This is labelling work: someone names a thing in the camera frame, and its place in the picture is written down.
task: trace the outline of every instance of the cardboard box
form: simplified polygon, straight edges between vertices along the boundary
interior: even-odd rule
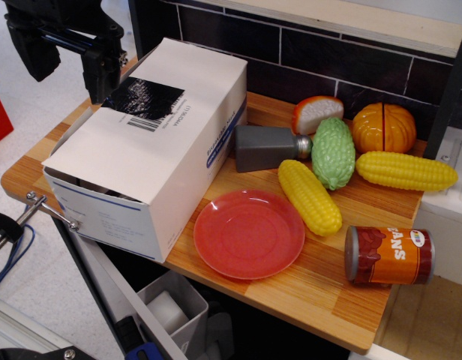
[[[165,261],[246,123],[246,61],[164,39],[43,162],[90,239]]]

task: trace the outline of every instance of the yellow corn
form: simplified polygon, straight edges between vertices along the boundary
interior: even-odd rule
[[[285,160],[277,170],[277,177],[309,230],[320,236],[338,232],[343,224],[341,212],[307,166],[297,160]]]
[[[369,151],[356,161],[356,171],[373,184],[417,191],[440,191],[458,180],[458,173],[438,160],[387,151]]]

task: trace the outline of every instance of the toy can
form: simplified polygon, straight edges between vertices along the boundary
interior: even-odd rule
[[[350,226],[345,268],[355,284],[427,284],[434,272],[433,238],[425,229]]]

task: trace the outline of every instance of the barcode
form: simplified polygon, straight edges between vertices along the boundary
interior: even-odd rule
[[[139,118],[133,116],[128,122],[128,125],[133,125],[138,128],[145,129],[147,131],[156,131],[158,126],[163,122],[164,118],[156,118],[155,120],[150,120],[147,118]]]

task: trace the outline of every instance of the wooden cutting board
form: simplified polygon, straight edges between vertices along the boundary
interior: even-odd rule
[[[290,126],[294,108],[291,103],[253,93],[248,93],[247,102],[250,124]],[[41,162],[88,107],[97,109],[85,101],[2,176],[2,187],[10,197],[25,202],[26,194],[35,191],[38,196],[46,195],[47,204],[59,209],[43,176]],[[421,156],[425,145],[418,141],[412,153]],[[201,260],[194,247],[193,231],[197,216],[208,203],[222,194],[242,189],[271,191],[285,198],[277,170],[237,173],[232,153],[163,265],[342,347],[365,353],[374,341],[391,287],[353,285],[346,279],[347,228],[349,225],[411,228],[422,192],[370,184],[355,173],[346,187],[331,192],[343,215],[343,227],[337,234],[323,238],[307,230],[304,248],[289,268],[262,280],[234,280]]]

